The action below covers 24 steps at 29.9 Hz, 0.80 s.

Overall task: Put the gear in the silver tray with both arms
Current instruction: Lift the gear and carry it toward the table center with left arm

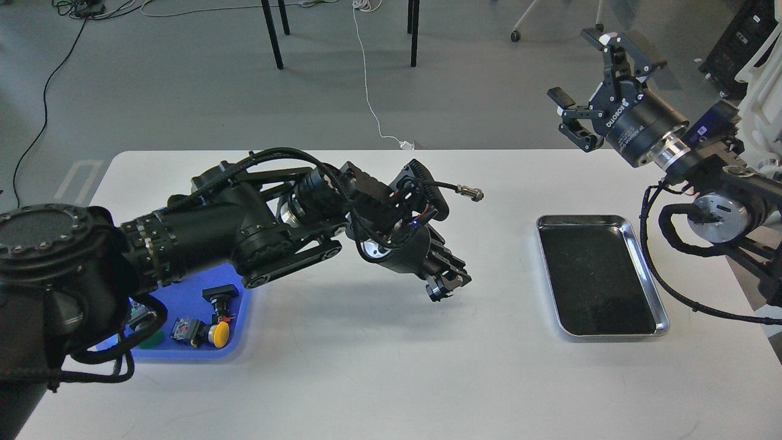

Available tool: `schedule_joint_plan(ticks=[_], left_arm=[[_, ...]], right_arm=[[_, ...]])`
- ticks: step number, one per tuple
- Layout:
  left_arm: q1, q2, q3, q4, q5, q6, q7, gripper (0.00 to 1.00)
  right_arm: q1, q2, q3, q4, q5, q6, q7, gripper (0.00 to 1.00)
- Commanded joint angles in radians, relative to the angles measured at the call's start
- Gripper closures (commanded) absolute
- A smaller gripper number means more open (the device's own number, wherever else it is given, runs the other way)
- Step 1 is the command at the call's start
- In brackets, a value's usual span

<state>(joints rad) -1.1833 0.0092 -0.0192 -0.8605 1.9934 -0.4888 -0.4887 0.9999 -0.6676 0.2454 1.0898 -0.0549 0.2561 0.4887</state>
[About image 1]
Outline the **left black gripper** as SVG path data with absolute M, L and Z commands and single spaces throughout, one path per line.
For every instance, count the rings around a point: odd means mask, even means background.
M 429 225 L 419 229 L 399 249 L 382 250 L 374 241 L 366 240 L 360 243 L 359 250 L 369 262 L 395 273 L 414 274 L 425 279 L 429 292 L 448 292 L 451 296 L 472 278 L 466 272 L 466 263 L 444 244 L 444 237 Z

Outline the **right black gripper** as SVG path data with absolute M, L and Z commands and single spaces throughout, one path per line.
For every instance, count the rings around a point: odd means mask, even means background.
M 648 89 L 648 78 L 667 61 L 636 31 L 603 33 L 589 27 L 582 36 L 602 54 L 603 80 L 585 106 L 576 105 L 561 87 L 547 90 L 561 117 L 558 129 L 584 152 L 601 148 L 605 140 L 632 167 L 640 167 L 666 134 L 682 133 L 690 125 Z M 594 133 L 579 120 L 592 120 Z

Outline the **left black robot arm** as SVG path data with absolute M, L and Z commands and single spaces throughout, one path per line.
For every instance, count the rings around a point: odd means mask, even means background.
M 338 254 L 345 233 L 371 264 L 426 282 L 437 303 L 471 276 L 430 224 L 449 215 L 442 183 L 412 159 L 389 184 L 352 162 L 296 148 L 221 162 L 156 211 L 115 225 L 99 206 L 34 204 L 2 213 L 2 438 L 14 439 L 63 383 L 121 383 L 133 348 L 167 309 L 153 292 L 224 263 L 244 287 Z

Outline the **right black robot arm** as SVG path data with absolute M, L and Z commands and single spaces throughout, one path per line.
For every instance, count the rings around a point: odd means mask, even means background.
M 692 203 L 670 204 L 657 222 L 668 244 L 699 257 L 724 255 L 759 279 L 759 291 L 780 306 L 780 247 L 749 237 L 780 211 L 780 183 L 749 167 L 737 136 L 737 106 L 721 100 L 690 123 L 648 87 L 667 61 L 636 31 L 605 33 L 601 25 L 582 36 L 601 52 L 601 83 L 585 105 L 561 87 L 548 90 L 558 106 L 558 129 L 584 152 L 608 143 L 633 167 L 654 163 L 665 178 L 649 186 L 640 212 L 641 248 L 648 250 L 647 219 L 662 190 L 683 183 Z

